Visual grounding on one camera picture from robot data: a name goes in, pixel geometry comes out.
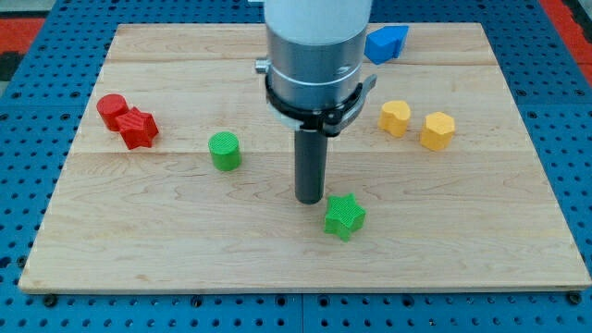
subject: yellow block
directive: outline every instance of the yellow block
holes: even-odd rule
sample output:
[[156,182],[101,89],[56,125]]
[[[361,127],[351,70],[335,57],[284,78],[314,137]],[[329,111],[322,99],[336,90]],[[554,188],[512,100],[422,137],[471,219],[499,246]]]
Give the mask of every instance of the yellow block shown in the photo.
[[411,108],[405,101],[390,101],[382,105],[378,128],[388,131],[392,136],[402,137],[407,131]]
[[427,149],[439,151],[449,145],[454,131],[454,118],[443,112],[435,112],[425,116],[419,142]]

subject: blue block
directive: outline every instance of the blue block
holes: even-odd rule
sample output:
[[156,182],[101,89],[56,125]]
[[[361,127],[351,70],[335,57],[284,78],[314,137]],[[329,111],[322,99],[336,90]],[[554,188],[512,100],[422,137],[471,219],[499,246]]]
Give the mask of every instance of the blue block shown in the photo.
[[398,58],[405,46],[409,26],[390,26],[366,36],[364,54],[376,65]]

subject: blue pegboard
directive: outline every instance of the blue pegboard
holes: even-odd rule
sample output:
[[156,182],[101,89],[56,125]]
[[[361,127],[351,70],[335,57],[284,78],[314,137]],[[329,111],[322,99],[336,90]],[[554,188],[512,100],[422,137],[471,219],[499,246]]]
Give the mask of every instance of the blue pegboard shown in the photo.
[[[590,331],[592,292],[30,296],[20,264],[118,23],[263,22],[243,0],[58,0],[0,100],[0,331]],[[375,0],[374,22],[481,22],[592,267],[592,92],[535,0]]]

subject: plastic block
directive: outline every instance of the plastic block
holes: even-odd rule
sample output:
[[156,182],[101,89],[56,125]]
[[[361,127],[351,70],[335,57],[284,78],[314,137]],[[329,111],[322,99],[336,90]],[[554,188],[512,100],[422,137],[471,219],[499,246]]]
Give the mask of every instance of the plastic block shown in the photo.
[[107,128],[112,131],[119,131],[116,118],[130,111],[126,99],[116,93],[111,93],[101,98],[96,104],[96,109],[99,111]]
[[325,215],[325,233],[336,234],[342,241],[349,241],[352,233],[364,225],[366,211],[350,193],[343,197],[329,196]]
[[401,138],[407,131],[411,108],[405,101],[389,101],[382,105],[378,128]]
[[127,114],[117,117],[116,121],[128,149],[152,147],[152,139],[158,134],[158,128],[151,114],[132,107]]
[[208,143],[214,167],[220,171],[230,171],[241,165],[239,138],[231,132],[218,132]]
[[435,112],[425,116],[419,142],[427,149],[439,151],[450,144],[454,131],[454,118],[443,112]]
[[364,54],[376,65],[398,58],[405,46],[409,26],[384,27],[366,36]]

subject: wood grain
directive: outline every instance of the wood grain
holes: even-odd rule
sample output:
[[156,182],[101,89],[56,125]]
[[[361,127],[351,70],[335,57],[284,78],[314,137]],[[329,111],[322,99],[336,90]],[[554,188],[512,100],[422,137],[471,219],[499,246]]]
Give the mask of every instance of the wood grain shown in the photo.
[[[373,31],[381,25],[370,25]],[[480,25],[412,24],[363,113],[329,143],[326,195],[367,210],[349,243],[326,202],[293,194],[292,134],[265,108],[261,25],[122,25],[20,279],[30,293],[580,290],[591,284]],[[124,93],[159,126],[128,151],[95,109]],[[413,110],[402,139],[380,106]],[[418,143],[445,111],[443,152]],[[243,164],[221,173],[208,138],[232,130]]]

